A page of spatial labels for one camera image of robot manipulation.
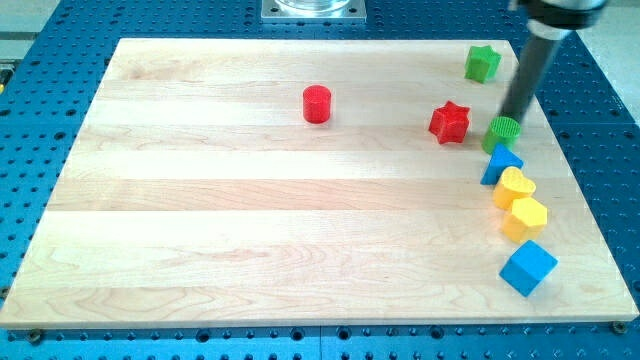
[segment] building block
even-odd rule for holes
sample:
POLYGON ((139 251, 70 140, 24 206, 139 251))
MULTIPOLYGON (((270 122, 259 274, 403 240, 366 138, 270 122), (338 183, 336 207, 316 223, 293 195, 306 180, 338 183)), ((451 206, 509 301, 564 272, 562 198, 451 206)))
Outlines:
POLYGON ((527 297, 558 265, 558 260, 535 241, 529 240, 511 255, 500 277, 527 297))
POLYGON ((513 149, 513 145, 520 137, 520 124, 510 117, 498 116, 491 120, 489 128, 482 139, 482 149, 487 154, 492 154, 496 144, 502 144, 507 149, 513 149))
POLYGON ((311 85, 302 92, 302 115, 312 124, 322 124, 331 117, 331 91, 311 85))
POLYGON ((515 199, 502 221, 502 232, 518 244, 536 239, 547 226, 547 208, 534 198, 515 199))
POLYGON ((498 180, 500 180, 500 175, 502 175, 504 169, 508 168, 509 166, 514 166, 518 169, 522 169, 522 166, 524 166, 524 161, 522 161, 522 159, 520 159, 516 154, 507 149, 506 146, 500 143, 496 144, 496 147, 491 154, 489 165, 487 165, 487 169, 482 176, 482 180, 480 180, 480 184, 497 184, 498 180))
POLYGON ((504 169, 493 190, 493 202, 500 209, 507 210, 513 200, 529 197, 534 191, 536 183, 527 179, 519 168, 509 166, 504 169))
POLYGON ((502 55, 495 52, 489 45, 472 46, 464 64, 464 77, 484 84, 496 76, 501 59, 502 55))
POLYGON ((438 143, 462 143, 469 128, 468 107, 458 106, 452 101, 433 111, 429 132, 438 138, 438 143))

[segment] yellow hexagon block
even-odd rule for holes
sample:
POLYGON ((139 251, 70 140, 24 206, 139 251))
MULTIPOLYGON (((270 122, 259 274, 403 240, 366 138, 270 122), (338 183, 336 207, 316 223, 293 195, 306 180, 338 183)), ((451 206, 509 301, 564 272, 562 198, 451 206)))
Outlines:
POLYGON ((536 199, 515 199, 504 216, 502 232, 512 241, 522 244, 535 240, 547 225, 547 208, 536 199))
POLYGON ((527 179, 522 170, 509 166, 504 169, 493 190, 493 202, 500 209, 507 210, 513 200, 530 197, 534 191, 536 191, 536 184, 527 179))

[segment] blue triangular prism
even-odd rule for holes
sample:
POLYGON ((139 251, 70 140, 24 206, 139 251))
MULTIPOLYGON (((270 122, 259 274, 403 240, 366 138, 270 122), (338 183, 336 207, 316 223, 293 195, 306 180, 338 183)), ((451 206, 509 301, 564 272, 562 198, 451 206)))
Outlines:
POLYGON ((498 143, 496 144, 493 154, 491 154, 491 160, 489 160, 489 166, 485 170, 480 184, 482 185, 495 185, 500 180, 500 175, 504 169, 509 166, 515 166, 522 169, 524 162, 518 157, 518 155, 507 149, 506 146, 498 143))

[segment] green star block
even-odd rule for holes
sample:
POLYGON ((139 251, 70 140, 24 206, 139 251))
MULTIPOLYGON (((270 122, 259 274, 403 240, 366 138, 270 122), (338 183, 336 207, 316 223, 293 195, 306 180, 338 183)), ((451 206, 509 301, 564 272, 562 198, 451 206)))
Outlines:
POLYGON ((484 84, 496 76, 502 55, 493 51, 491 46, 472 46, 464 64, 464 77, 484 84))

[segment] metal mount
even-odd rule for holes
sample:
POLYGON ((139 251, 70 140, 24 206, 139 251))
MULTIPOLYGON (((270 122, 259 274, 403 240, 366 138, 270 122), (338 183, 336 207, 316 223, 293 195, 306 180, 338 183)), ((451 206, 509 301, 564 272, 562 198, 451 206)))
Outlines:
POLYGON ((262 23, 365 23, 365 0, 262 0, 262 23))

